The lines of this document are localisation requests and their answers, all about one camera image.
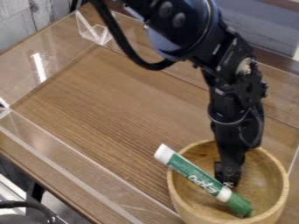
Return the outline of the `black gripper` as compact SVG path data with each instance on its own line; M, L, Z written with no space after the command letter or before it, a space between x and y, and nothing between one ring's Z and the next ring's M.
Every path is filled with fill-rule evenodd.
M251 108L240 118L228 120L208 108L211 129L219 147L220 162L214 163L216 180L227 187L238 187L246 153L262 143L264 131L264 109Z

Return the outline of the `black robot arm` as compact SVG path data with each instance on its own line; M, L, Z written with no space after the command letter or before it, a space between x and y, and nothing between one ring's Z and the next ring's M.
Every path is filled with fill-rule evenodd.
M216 180L239 185L246 153L262 143L267 84L248 42L227 26L215 0L120 0L148 26L153 48L188 60L210 90L208 117L219 149Z

